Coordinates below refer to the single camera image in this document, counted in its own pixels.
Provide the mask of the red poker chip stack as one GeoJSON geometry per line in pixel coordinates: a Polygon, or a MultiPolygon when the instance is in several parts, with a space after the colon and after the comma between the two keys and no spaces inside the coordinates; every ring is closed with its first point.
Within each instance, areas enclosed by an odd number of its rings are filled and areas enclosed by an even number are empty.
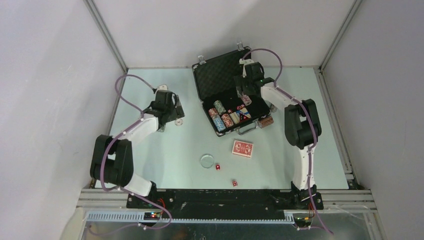
{"type": "Polygon", "coordinates": [[[228,113],[223,114],[221,116],[221,120],[223,121],[226,128],[234,126],[234,122],[228,113]]]}

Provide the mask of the green poker chip stack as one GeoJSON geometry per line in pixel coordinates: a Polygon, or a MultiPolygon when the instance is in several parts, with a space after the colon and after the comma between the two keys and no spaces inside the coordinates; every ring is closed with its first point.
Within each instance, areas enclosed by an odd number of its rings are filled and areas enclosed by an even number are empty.
{"type": "Polygon", "coordinates": [[[214,101],[213,105],[219,115],[226,113],[226,109],[220,100],[214,101]]]}

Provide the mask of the red playing card deck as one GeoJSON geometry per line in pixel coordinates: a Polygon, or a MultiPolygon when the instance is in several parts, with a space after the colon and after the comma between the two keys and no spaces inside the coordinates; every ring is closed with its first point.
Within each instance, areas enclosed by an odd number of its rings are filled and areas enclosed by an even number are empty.
{"type": "Polygon", "coordinates": [[[240,140],[234,140],[233,147],[231,149],[231,153],[234,154],[234,155],[237,155],[237,156],[251,158],[253,148],[254,148],[253,143],[240,141],[240,140]]]}

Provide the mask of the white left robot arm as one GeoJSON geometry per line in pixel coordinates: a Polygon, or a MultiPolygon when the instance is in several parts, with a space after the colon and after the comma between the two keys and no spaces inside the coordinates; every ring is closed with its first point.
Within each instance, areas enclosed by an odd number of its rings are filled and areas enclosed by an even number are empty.
{"type": "Polygon", "coordinates": [[[152,191],[155,183],[135,173],[133,146],[184,115],[177,94],[156,90],[155,99],[134,123],[116,136],[101,134],[96,138],[90,176],[103,184],[113,184],[139,195],[138,201],[145,208],[153,208],[158,202],[158,194],[152,191]]]}

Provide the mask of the blue brown chip stack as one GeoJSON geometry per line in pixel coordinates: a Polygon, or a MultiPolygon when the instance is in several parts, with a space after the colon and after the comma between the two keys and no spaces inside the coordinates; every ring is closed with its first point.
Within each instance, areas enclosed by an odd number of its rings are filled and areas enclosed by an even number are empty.
{"type": "Polygon", "coordinates": [[[278,110],[278,108],[272,103],[269,105],[269,109],[271,113],[275,113],[278,110]]]}

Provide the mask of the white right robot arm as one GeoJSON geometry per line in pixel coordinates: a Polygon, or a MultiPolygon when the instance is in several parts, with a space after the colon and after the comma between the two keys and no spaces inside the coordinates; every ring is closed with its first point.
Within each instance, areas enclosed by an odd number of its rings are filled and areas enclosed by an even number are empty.
{"type": "Polygon", "coordinates": [[[277,204],[292,205],[295,209],[317,210],[320,200],[315,184],[314,151],[322,127],[316,103],[299,100],[280,88],[277,80],[265,77],[263,66],[251,59],[240,59],[242,73],[234,77],[237,94],[258,95],[284,112],[284,135],[296,147],[290,198],[276,199],[277,204]]]}

